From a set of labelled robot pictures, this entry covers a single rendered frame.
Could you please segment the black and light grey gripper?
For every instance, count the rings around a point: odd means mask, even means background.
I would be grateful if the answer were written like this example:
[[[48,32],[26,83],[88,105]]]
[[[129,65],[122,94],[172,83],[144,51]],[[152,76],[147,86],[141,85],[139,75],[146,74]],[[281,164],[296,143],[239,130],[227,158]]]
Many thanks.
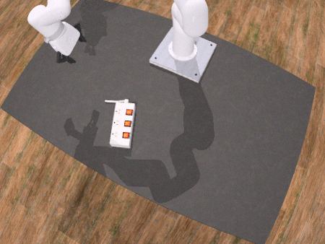
[[[78,40],[85,43],[87,41],[85,37],[82,36],[82,28],[79,23],[76,23],[73,27],[66,22],[63,22],[63,24],[64,30],[61,35],[57,39],[51,40],[49,43],[57,52],[56,63],[64,63],[66,61],[70,64],[76,63],[73,58],[69,57],[69,54],[72,52]]]

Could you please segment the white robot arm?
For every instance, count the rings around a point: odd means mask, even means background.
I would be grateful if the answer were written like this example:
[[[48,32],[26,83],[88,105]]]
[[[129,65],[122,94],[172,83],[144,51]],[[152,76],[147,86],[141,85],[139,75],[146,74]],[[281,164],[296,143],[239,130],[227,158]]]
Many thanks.
[[[61,20],[70,12],[70,0],[48,0],[47,7],[38,5],[33,8],[27,21],[45,36],[44,41],[48,43],[61,35],[64,30]],[[171,12],[173,43],[168,47],[169,54],[176,60],[189,61],[197,53],[195,38],[202,36],[208,28],[207,3],[205,0],[174,0]]]

